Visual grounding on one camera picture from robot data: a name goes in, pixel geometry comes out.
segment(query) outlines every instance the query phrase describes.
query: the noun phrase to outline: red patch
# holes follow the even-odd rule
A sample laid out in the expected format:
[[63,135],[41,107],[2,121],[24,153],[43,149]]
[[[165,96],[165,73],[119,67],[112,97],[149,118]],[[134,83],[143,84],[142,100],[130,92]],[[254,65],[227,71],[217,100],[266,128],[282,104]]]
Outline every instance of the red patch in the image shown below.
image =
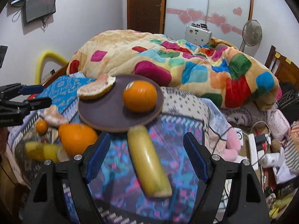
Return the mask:
[[205,54],[206,54],[207,56],[212,56],[212,55],[214,54],[214,50],[215,50],[215,49],[206,49],[206,50],[205,50]]
[[141,47],[141,46],[135,46],[135,47],[132,48],[132,50],[141,53],[141,52],[143,52],[143,51],[146,51],[147,49],[144,48],[144,47]]
[[171,74],[169,71],[147,60],[137,63],[134,74],[152,79],[160,87],[167,87],[171,82]]
[[250,96],[251,90],[247,84],[246,78],[242,75],[237,80],[227,78],[225,80],[226,94],[225,107],[238,108],[241,107],[244,101]]
[[187,53],[187,54],[192,54],[192,52],[186,48],[182,48],[182,47],[179,47],[178,49],[176,49],[176,51],[180,51],[180,52],[184,52],[184,53]]
[[80,61],[73,60],[70,65],[70,74],[78,72],[79,65],[80,65]]

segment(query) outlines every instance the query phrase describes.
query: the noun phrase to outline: wooden headboard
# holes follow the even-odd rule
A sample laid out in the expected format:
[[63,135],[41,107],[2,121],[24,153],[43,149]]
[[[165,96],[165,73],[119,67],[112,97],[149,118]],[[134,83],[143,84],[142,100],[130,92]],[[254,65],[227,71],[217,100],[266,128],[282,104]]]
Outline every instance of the wooden headboard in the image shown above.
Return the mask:
[[265,66],[279,81],[290,82],[294,85],[295,90],[299,91],[299,68],[287,57],[277,52],[274,46],[271,46]]

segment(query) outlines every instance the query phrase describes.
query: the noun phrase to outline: yellow foam tube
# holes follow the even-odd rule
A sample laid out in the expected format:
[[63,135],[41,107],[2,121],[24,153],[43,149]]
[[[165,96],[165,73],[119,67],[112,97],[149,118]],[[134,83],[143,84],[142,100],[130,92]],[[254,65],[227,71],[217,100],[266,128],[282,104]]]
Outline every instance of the yellow foam tube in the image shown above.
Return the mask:
[[41,143],[36,141],[29,141],[25,143],[25,154],[37,161],[45,161],[51,159],[54,163],[58,162],[57,152],[61,146],[56,144]]
[[147,197],[169,197],[170,182],[146,127],[136,126],[128,131],[128,146],[139,182]]
[[35,84],[40,84],[41,83],[41,68],[44,63],[44,59],[46,57],[52,57],[56,60],[58,60],[61,64],[66,65],[69,63],[69,61],[65,58],[63,58],[60,54],[51,51],[51,50],[45,50],[43,53],[41,53],[40,57],[38,58],[37,61],[37,66],[36,66],[36,73],[35,73]]

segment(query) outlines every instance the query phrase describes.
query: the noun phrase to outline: screw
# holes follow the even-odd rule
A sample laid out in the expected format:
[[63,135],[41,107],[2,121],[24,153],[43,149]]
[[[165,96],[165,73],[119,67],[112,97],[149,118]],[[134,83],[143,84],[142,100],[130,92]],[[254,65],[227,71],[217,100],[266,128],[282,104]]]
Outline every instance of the screw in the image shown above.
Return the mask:
[[81,158],[82,158],[82,156],[80,154],[74,156],[74,159],[77,160],[77,161],[80,160]]
[[215,161],[219,161],[219,160],[220,160],[220,156],[217,155],[217,154],[212,155],[212,158],[213,158]]
[[247,159],[244,159],[242,162],[243,162],[243,164],[246,165],[246,166],[249,166],[249,165],[250,165],[250,162],[249,162]]
[[51,160],[50,160],[50,159],[46,160],[46,161],[44,162],[44,164],[45,164],[46,166],[50,165],[50,164],[51,164]]

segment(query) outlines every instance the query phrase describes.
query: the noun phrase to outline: wooden door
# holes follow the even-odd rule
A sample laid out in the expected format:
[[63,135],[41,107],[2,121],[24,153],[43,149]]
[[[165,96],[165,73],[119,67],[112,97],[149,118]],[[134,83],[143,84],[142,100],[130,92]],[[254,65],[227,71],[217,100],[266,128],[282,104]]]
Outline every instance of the wooden door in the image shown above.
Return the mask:
[[165,0],[128,0],[127,3],[128,29],[162,33]]

